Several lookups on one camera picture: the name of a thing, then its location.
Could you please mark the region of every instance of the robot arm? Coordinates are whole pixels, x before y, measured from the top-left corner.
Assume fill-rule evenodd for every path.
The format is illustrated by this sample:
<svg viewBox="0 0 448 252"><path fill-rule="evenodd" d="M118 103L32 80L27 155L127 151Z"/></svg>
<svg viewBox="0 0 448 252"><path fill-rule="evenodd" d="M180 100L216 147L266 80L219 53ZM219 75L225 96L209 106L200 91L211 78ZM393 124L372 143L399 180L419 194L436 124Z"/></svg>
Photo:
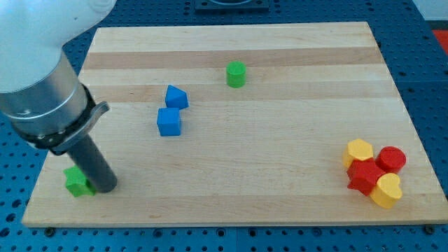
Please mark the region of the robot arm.
<svg viewBox="0 0 448 252"><path fill-rule="evenodd" d="M116 0L0 0L0 111L37 148L65 152L99 192L117 179L88 136L95 104L62 46L103 20Z"/></svg>

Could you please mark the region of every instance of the green block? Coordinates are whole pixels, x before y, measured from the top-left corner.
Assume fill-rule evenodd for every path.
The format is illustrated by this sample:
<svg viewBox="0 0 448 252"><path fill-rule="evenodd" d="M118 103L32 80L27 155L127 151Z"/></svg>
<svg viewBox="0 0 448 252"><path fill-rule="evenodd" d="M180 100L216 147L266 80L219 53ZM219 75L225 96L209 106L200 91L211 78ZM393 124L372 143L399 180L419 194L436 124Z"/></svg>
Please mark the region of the green block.
<svg viewBox="0 0 448 252"><path fill-rule="evenodd" d="M246 83L246 66L243 62L235 61L227 65L227 85L240 88Z"/></svg>
<svg viewBox="0 0 448 252"><path fill-rule="evenodd" d="M79 197L81 195L95 195L95 188L76 165L65 169L64 174L67 177L65 188L67 188L74 197Z"/></svg>

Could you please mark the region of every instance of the red block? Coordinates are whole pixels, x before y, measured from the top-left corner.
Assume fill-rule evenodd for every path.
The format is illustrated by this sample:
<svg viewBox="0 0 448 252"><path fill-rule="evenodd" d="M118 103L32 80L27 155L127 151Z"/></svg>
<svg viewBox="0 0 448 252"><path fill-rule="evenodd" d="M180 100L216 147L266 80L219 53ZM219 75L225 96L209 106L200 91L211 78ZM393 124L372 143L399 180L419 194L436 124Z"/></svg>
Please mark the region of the red block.
<svg viewBox="0 0 448 252"><path fill-rule="evenodd" d="M368 196L376 186L379 177L385 174L386 172L378 168L373 158L366 161L353 161L347 171L350 178L347 188L358 190Z"/></svg>
<svg viewBox="0 0 448 252"><path fill-rule="evenodd" d="M384 147L375 160L377 166L386 173L397 174L406 164L406 155L396 147Z"/></svg>

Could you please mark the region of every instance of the yellow heart-shaped block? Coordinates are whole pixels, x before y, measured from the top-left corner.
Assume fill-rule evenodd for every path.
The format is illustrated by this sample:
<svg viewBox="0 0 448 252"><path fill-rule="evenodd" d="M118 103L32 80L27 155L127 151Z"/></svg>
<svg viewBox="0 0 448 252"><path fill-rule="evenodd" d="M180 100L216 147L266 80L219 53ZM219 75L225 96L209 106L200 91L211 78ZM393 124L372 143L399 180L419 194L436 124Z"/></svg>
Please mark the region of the yellow heart-shaped block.
<svg viewBox="0 0 448 252"><path fill-rule="evenodd" d="M402 196L400 177L394 173L387 173L381 176L370 193L370 198L385 209L392 208Z"/></svg>

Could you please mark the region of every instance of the pile of blocks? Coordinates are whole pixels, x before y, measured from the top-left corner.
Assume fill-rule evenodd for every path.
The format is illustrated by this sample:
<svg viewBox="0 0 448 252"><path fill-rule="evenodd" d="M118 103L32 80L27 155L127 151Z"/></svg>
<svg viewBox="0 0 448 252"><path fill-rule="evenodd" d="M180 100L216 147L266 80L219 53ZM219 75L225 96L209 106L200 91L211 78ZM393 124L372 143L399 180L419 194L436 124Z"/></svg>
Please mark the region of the pile of blocks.
<svg viewBox="0 0 448 252"><path fill-rule="evenodd" d="M165 104L167 107L159 108L157 115L157 127L159 128L160 136L180 136L180 110L188 108L187 93L173 85L168 85Z"/></svg>
<svg viewBox="0 0 448 252"><path fill-rule="evenodd" d="M385 209L390 209L403 196L398 172L406 164L405 154L387 146L373 158L372 144L356 139L350 141L342 155L349 175L349 189L358 190Z"/></svg>

